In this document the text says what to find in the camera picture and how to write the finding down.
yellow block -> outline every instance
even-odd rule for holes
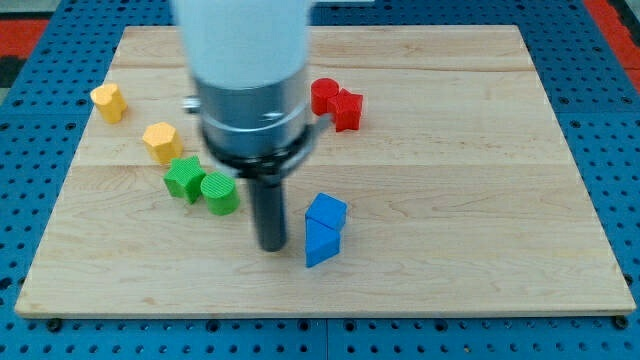
[[[178,130],[166,122],[148,126],[142,141],[151,158],[157,163],[168,164],[171,159],[182,155],[183,145]]]
[[[115,124],[122,119],[127,102],[122,97],[118,84],[103,84],[91,91],[91,100],[104,121]]]

toy block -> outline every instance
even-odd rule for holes
[[[231,214],[240,204],[235,180],[221,172],[213,172],[205,176],[200,184],[200,190],[212,214]]]
[[[329,99],[327,110],[333,114],[333,122],[336,123],[336,132],[347,129],[360,129],[362,100],[362,95],[352,94],[345,89],[340,90],[337,96]]]
[[[98,86],[91,91],[91,100],[104,121],[109,124],[122,120],[122,113],[127,109],[127,102],[122,97],[118,84]]]
[[[166,122],[148,126],[142,141],[151,158],[159,164],[168,164],[182,155],[182,139],[176,128]]]
[[[340,252],[340,232],[313,219],[306,219],[304,251],[307,267],[315,266]]]
[[[200,183],[205,175],[197,156],[175,158],[171,160],[171,168],[164,176],[164,183],[171,196],[185,198],[189,204],[193,204],[200,197]]]
[[[311,84],[311,111],[320,116],[326,114],[327,102],[332,97],[338,95],[340,85],[329,78],[322,78]]]
[[[312,219],[340,232],[347,218],[347,204],[325,193],[319,193],[307,209],[305,219]]]

wooden cutting board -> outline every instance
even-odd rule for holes
[[[226,217],[167,193],[141,141],[167,121],[207,161],[178,33],[128,28],[16,305],[25,317],[484,317],[635,309],[514,26],[318,27],[310,78],[365,96],[287,180],[290,241],[259,250],[244,183]],[[349,205],[341,253],[304,263],[318,192]]]

green block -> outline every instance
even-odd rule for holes
[[[193,204],[200,197],[200,182],[205,175],[197,156],[176,158],[171,159],[171,168],[164,176],[164,183],[171,196],[185,198]]]
[[[205,176],[200,184],[200,189],[212,214],[231,214],[240,204],[235,180],[220,172],[213,172]]]

blue pegboard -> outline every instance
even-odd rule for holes
[[[378,0],[316,25],[517,24],[638,299],[640,100],[579,1]],[[166,0],[63,0],[0,108],[0,358],[640,358],[640,319],[24,320],[13,311],[127,25]]]

